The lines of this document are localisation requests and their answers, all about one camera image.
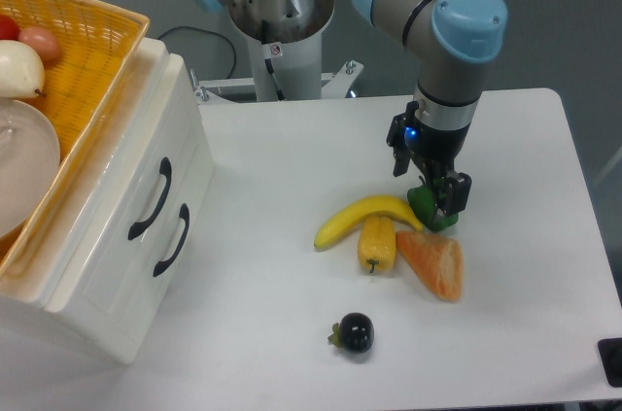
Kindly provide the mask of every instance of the wicker basket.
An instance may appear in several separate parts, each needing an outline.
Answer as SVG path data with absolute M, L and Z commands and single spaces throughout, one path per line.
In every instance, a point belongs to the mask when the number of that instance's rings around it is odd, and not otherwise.
M 27 233 L 36 229 L 38 217 L 53 205 L 62 181 L 77 166 L 73 157 L 104 111 L 127 60 L 147 32 L 149 19 L 97 0 L 0 0 L 0 14 L 12 17 L 21 28 L 46 27 L 63 50 L 62 57 L 46 67 L 46 97 L 28 101 L 52 122 L 61 165 L 21 233 L 0 242 L 2 275 L 27 241 Z

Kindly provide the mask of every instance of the metal bracket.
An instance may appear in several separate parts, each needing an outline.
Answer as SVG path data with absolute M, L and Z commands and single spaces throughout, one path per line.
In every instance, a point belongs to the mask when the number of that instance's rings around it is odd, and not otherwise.
M 356 96 L 352 85 L 363 72 L 363 65 L 350 60 L 339 72 L 322 74 L 322 98 L 345 98 Z M 222 103 L 254 102 L 255 81 L 253 78 L 222 79 L 217 81 L 199 81 L 190 69 L 190 82 L 199 105 Z

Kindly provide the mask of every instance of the white bowl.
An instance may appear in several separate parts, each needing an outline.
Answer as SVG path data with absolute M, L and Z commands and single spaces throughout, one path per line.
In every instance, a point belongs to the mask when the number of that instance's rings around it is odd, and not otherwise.
M 26 103 L 0 98 L 0 246 L 37 208 L 59 161 L 58 136 L 50 121 Z

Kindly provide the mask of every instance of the black drawer handle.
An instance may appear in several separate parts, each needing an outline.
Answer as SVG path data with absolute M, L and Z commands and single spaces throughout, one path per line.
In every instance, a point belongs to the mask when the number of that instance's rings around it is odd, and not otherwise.
M 149 228 L 155 221 L 157 216 L 164 207 L 164 202 L 166 202 L 166 197 L 168 197 L 168 191 L 171 190 L 171 179 L 173 176 L 173 167 L 171 166 L 171 161 L 168 157 L 162 159 L 159 163 L 159 174 L 163 175 L 166 178 L 166 184 L 164 185 L 164 189 L 162 190 L 162 194 L 159 195 L 157 200 L 157 204 L 155 205 L 154 211 L 146 220 L 141 222 L 135 222 L 129 228 L 129 233 L 127 234 L 127 239 L 130 241 L 134 238 L 137 238 Z
M 186 237 L 188 236 L 188 228 L 190 227 L 190 209 L 188 205 L 182 204 L 182 207 L 179 209 L 179 218 L 184 221 L 184 232 L 182 233 L 182 237 L 179 238 L 179 242 L 177 243 L 177 247 L 175 248 L 175 252 L 171 257 L 167 260 L 161 260 L 154 267 L 154 277 L 160 276 L 162 273 L 170 267 L 179 253 L 182 251 L 184 247 L 184 243 L 186 242 Z

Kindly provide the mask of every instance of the banana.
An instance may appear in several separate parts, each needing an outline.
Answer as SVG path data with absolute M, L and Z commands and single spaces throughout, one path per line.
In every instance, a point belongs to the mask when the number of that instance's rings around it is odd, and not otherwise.
M 407 202 L 394 195 L 370 195 L 353 202 L 333 215 L 322 225 L 315 236 L 313 245 L 319 251 L 328 249 L 345 238 L 357 224 L 362 223 L 372 214 L 407 223 L 416 231 L 422 231 L 424 228 Z

